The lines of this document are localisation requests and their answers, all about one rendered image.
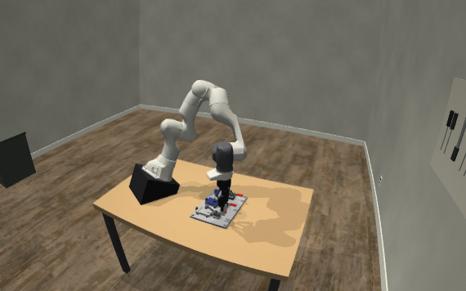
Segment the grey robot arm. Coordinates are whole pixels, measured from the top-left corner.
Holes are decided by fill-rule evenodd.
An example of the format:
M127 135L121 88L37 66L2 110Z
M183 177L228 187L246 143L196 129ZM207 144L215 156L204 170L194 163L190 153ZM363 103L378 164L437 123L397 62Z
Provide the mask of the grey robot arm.
M201 98L201 99L200 99ZM206 99L207 98L207 99ZM203 100L202 100L203 99ZM193 141L196 138L195 116L203 101L209 102L210 114L216 121L232 128L235 142L221 142L213 146L212 159L217 163L216 170L207 172L210 181L229 180L232 178L233 161L242 161L247 156L247 149L235 114L232 113L226 90L204 80L197 80L187 94L179 110L182 122L165 119L161 124L164 135L164 148L157 159L151 160L143 170L152 177L171 181L180 149L176 139ZM217 151L217 152L216 152Z

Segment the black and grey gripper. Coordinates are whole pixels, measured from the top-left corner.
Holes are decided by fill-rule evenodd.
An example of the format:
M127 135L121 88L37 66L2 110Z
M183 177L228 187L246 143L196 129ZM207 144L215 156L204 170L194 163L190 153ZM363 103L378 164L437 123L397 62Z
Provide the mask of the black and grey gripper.
M231 188L231 179L228 181L218 180L217 187L219 195L217 195L218 207L220 207L220 215L225 217L225 211L228 205L229 193Z

